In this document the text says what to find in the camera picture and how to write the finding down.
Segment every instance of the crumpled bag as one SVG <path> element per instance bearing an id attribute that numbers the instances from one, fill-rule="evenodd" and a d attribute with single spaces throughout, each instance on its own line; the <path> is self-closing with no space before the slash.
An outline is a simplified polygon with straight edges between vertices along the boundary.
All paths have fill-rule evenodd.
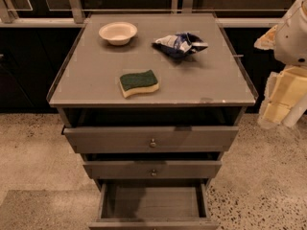
<path id="1" fill-rule="evenodd" d="M 208 43 L 190 33 L 167 35 L 156 40 L 153 46 L 172 58 L 184 58 L 208 47 Z"/>

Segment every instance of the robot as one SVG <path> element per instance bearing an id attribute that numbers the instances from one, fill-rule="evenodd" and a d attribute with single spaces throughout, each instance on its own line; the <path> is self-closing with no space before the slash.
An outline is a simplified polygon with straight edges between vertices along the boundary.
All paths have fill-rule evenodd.
<path id="1" fill-rule="evenodd" d="M 307 109 L 307 0 L 296 0 L 254 47 L 274 50 L 274 57 L 286 65 L 268 78 L 258 124 L 293 127 Z"/>

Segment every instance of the speckled concrete floor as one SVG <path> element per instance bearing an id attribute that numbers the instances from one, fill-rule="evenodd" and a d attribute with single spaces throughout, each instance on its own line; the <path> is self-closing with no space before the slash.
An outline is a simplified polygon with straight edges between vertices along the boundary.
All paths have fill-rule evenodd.
<path id="1" fill-rule="evenodd" d="M 246 114 L 207 191 L 219 230 L 307 230 L 307 116 L 264 130 Z M 0 115 L 0 229 L 88 229 L 99 192 L 55 114 Z"/>

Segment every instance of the green sponge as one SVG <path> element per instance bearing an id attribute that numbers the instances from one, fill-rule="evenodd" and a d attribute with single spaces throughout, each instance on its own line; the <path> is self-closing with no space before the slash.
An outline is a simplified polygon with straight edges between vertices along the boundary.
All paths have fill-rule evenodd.
<path id="1" fill-rule="evenodd" d="M 139 93 L 151 93 L 159 88 L 152 70 L 144 73 L 129 73 L 120 78 L 124 97 Z"/>

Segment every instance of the gray tabletop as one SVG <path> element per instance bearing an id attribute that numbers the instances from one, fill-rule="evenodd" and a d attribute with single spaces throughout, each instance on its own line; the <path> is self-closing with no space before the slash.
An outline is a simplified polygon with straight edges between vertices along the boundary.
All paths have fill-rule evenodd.
<path id="1" fill-rule="evenodd" d="M 98 31 L 126 21 L 138 33 L 128 45 L 111 46 Z M 209 47 L 177 61 L 152 47 L 166 35 L 190 32 Z M 160 88 L 125 99 L 119 78 L 152 69 Z M 212 14 L 93 14 L 53 93 L 50 106 L 254 105 L 247 82 Z"/>

